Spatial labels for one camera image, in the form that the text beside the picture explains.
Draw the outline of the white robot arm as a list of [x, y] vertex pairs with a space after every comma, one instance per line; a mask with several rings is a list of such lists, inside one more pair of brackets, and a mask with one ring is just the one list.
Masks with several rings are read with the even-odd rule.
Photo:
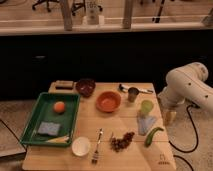
[[208, 69], [200, 62], [193, 62], [167, 73], [167, 85], [158, 94], [165, 126], [174, 121], [175, 108], [186, 99], [213, 114], [213, 88], [205, 84], [207, 78]]

